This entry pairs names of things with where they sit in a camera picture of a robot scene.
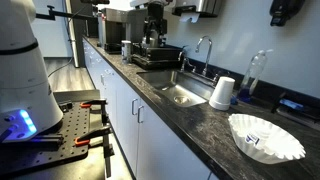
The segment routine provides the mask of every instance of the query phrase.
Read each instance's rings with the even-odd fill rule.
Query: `cabinet door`
[[[109,114],[112,127],[117,131],[117,81],[119,75],[109,66],[104,70],[104,98],[107,99],[106,111]]]
[[[95,51],[93,49],[92,46],[88,45],[87,46],[87,59],[88,59],[88,65],[87,65],[87,69],[90,73],[90,76],[92,79],[94,79],[94,68],[95,68],[95,61],[94,61],[94,58],[95,58]]]
[[[106,81],[105,69],[109,67],[109,65],[99,54],[94,56],[94,65],[93,83],[96,89],[100,90],[100,98],[105,98],[103,93]]]
[[[137,179],[206,180],[209,169],[144,102],[140,117]]]
[[[129,165],[136,175],[139,131],[137,108],[140,105],[140,98],[121,78],[117,83],[117,137]]]
[[[101,56],[95,51],[91,51],[90,53],[90,62],[91,62],[91,78],[96,89],[101,90],[102,88],[102,75],[103,75],[103,59]]]
[[[87,70],[90,72],[91,64],[89,60],[89,50],[90,50],[90,45],[86,40],[83,40],[83,50],[84,50],[84,61],[86,63]]]

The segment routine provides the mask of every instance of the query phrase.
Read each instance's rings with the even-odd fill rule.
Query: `kitchen counter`
[[[121,55],[109,55],[96,47],[98,39],[85,38],[111,67],[136,91],[153,111],[220,179],[320,179],[320,132],[292,122],[270,109],[239,102],[228,111],[213,109],[209,103],[178,107],[146,83],[134,64],[124,65]],[[304,146],[306,158],[267,165],[241,152],[235,144],[228,117],[232,113],[254,115],[280,126]]]

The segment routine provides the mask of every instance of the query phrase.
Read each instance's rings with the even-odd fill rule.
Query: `white wall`
[[[56,11],[63,11],[64,0],[33,0],[33,3],[37,13],[48,14],[47,5],[54,6]],[[63,18],[56,17],[56,21],[36,19],[31,27],[44,57],[71,57]]]
[[[167,43],[190,45],[189,56],[205,62],[208,45],[195,47],[203,35],[213,39],[210,64],[244,74],[251,57],[260,49],[274,49],[261,79],[320,98],[320,1],[305,1],[284,27],[271,27],[272,0],[228,0],[218,18],[199,19],[195,24],[168,20]]]

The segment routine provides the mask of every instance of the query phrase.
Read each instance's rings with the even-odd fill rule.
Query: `cabinet handle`
[[[90,59],[90,63],[91,63],[91,64],[94,64],[94,62],[92,62],[92,59],[93,59],[93,58],[92,58],[91,56],[89,57],[89,59]]]
[[[142,108],[144,108],[144,106],[140,106],[140,107],[138,108],[138,123],[143,123],[143,121],[140,121],[140,110],[141,110]]]
[[[108,76],[113,76],[114,75],[113,72],[111,70],[109,70],[109,69],[104,70],[104,72],[106,72],[106,75],[108,75]]]
[[[103,76],[103,74],[100,75],[100,81],[101,81],[102,85],[104,86],[104,76]]]
[[[135,102],[135,101],[138,101],[138,99],[132,100],[132,104],[131,104],[131,114],[132,114],[132,115],[137,115],[137,113],[134,113],[134,102]]]

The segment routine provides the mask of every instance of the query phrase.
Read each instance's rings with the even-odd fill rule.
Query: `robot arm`
[[[164,35],[167,33],[167,20],[163,19],[164,6],[169,5],[173,0],[132,0],[131,7],[139,9],[146,6],[148,15],[144,21],[144,39],[147,47],[150,46],[150,39],[157,39],[157,47],[163,47],[166,43]]]
[[[27,141],[63,117],[30,25],[35,17],[32,0],[1,1],[0,143]]]

